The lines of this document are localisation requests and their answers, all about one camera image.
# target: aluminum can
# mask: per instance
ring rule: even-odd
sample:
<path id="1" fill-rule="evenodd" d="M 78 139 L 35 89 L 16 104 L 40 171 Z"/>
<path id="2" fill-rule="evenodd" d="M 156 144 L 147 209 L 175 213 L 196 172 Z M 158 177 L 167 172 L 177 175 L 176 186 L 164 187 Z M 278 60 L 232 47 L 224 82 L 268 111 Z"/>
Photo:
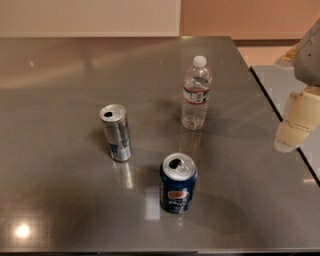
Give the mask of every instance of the aluminum can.
<path id="1" fill-rule="evenodd" d="M 190 208 L 198 170 L 191 157 L 182 153 L 167 156 L 160 167 L 160 204 L 170 213 Z"/>
<path id="2" fill-rule="evenodd" d="M 100 118 L 112 159 L 120 162 L 128 160 L 131 149 L 126 109 L 117 104 L 108 105 L 101 109 Z"/>

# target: floor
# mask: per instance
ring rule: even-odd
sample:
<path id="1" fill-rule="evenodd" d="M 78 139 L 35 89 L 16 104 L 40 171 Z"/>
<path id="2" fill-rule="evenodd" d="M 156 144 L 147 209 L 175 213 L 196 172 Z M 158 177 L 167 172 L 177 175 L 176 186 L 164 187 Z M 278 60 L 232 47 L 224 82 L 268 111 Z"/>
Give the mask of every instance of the floor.
<path id="1" fill-rule="evenodd" d="M 238 47 L 242 57 L 250 67 L 252 65 L 273 65 L 275 61 L 285 54 L 291 46 L 255 46 Z"/>

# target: pepsi logo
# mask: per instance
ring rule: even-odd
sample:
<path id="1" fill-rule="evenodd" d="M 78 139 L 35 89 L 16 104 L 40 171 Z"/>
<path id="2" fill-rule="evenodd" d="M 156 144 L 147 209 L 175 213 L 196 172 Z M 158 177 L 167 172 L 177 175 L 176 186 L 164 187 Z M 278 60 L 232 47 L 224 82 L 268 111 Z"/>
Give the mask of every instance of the pepsi logo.
<path id="1" fill-rule="evenodd" d="M 170 191 L 168 192 L 168 197 L 170 199 L 185 199 L 189 196 L 188 191 Z"/>

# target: pull tab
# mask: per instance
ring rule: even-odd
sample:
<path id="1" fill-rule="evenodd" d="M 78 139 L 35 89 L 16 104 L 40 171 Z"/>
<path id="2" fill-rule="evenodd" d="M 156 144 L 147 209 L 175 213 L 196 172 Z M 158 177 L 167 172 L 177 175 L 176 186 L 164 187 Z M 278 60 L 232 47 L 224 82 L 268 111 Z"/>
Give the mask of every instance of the pull tab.
<path id="1" fill-rule="evenodd" d="M 190 173 L 189 167 L 181 159 L 173 159 L 169 163 L 169 167 L 172 169 L 173 172 L 182 177 L 187 176 Z"/>

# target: plastic bottle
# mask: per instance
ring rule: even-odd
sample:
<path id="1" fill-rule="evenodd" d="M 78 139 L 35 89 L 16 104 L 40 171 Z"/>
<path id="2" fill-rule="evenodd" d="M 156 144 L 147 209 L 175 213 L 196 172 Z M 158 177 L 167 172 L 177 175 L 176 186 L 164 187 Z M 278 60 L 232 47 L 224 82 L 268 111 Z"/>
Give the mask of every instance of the plastic bottle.
<path id="1" fill-rule="evenodd" d="M 202 128 L 207 114 L 212 75 L 206 64 L 206 57 L 194 57 L 184 77 L 181 120 L 184 127 L 194 131 Z"/>

